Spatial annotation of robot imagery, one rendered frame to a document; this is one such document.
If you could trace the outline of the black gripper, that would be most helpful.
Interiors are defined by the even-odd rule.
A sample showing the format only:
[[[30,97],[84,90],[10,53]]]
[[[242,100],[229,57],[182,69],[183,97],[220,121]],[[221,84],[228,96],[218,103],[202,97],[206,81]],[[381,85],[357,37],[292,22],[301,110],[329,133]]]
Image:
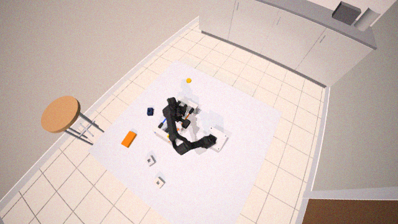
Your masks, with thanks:
[[[190,120],[188,120],[188,119],[185,119],[185,120],[182,119],[182,113],[181,113],[181,116],[180,116],[180,117],[175,118],[175,121],[176,121],[176,122],[181,121],[181,122],[182,122],[182,127],[185,128],[185,129],[187,129],[188,126],[189,126],[189,124],[190,124]]]

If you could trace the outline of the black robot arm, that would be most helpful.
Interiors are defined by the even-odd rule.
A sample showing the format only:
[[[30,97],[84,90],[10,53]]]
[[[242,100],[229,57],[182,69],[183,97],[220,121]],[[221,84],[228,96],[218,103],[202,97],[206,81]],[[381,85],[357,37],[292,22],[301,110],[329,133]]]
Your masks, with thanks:
[[[181,113],[183,114],[183,117],[185,116],[185,113],[187,111],[186,107],[179,106],[177,104],[177,101],[175,97],[167,98],[167,103],[168,105],[162,110],[164,117],[166,118],[167,122],[167,129],[169,131],[169,139],[172,142],[173,148],[182,156],[189,150],[198,148],[198,147],[204,147],[208,149],[209,147],[213,146],[216,144],[217,138],[213,136],[212,134],[209,136],[204,136],[198,141],[195,142],[190,142],[188,141],[185,137],[179,135],[177,132],[177,127],[175,124],[175,118],[178,118],[181,116]],[[183,143],[176,145],[175,140],[178,139],[180,141],[183,141]]]

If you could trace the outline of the orange rectangular block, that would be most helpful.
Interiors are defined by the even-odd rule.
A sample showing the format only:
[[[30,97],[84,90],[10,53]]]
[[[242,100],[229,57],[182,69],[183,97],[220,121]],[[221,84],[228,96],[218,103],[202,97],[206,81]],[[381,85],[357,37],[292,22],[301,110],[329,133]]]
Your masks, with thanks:
[[[122,145],[123,146],[126,146],[126,147],[128,147],[129,148],[129,146],[132,144],[132,141],[134,140],[134,138],[136,137],[137,135],[135,134],[135,133],[133,133],[133,132],[129,132],[127,135],[126,135],[126,137],[124,138],[124,140],[122,141]]]

